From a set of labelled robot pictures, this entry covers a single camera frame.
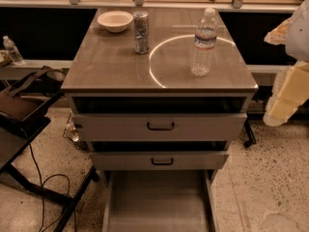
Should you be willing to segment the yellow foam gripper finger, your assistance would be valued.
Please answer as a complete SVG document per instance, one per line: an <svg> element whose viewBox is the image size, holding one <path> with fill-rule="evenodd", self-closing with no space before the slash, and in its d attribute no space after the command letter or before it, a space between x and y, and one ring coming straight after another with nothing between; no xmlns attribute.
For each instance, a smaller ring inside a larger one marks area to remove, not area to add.
<svg viewBox="0 0 309 232"><path fill-rule="evenodd" d="M271 127L287 123L308 99L309 63L299 61L276 75L263 117L264 123Z"/></svg>
<svg viewBox="0 0 309 232"><path fill-rule="evenodd" d="M272 45L285 44L290 27L290 21L291 19L287 18L281 22L277 27L266 34L264 41Z"/></svg>

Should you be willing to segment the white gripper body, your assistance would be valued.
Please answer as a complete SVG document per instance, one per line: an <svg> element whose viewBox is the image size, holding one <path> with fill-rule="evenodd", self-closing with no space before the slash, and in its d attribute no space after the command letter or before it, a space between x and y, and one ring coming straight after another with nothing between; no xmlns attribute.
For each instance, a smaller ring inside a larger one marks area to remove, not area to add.
<svg viewBox="0 0 309 232"><path fill-rule="evenodd" d="M296 60L309 62L309 0L304 0L290 18L285 50Z"/></svg>

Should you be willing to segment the brown shoulder bag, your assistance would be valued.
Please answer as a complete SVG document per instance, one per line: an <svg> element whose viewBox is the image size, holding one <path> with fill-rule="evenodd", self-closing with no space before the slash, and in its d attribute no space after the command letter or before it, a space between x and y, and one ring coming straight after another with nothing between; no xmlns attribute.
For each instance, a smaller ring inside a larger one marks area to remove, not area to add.
<svg viewBox="0 0 309 232"><path fill-rule="evenodd" d="M63 93L64 71L43 66L0 92L0 127L20 137L26 137L35 124L58 101ZM39 87L46 88L51 97L44 101L29 94Z"/></svg>

